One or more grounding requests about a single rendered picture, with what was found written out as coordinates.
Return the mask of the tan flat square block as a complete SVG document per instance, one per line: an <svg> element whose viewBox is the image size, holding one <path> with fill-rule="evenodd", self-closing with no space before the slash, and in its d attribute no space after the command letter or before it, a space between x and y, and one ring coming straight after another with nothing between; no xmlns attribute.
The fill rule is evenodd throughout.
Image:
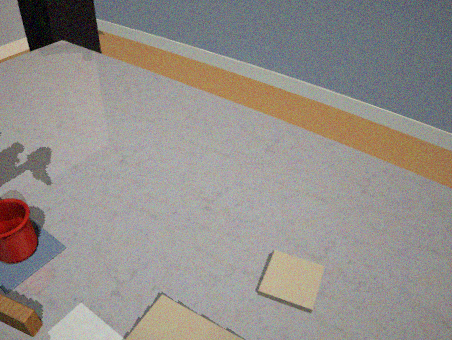
<svg viewBox="0 0 452 340"><path fill-rule="evenodd" d="M257 295L311 313L324 268L274 250Z"/></svg>

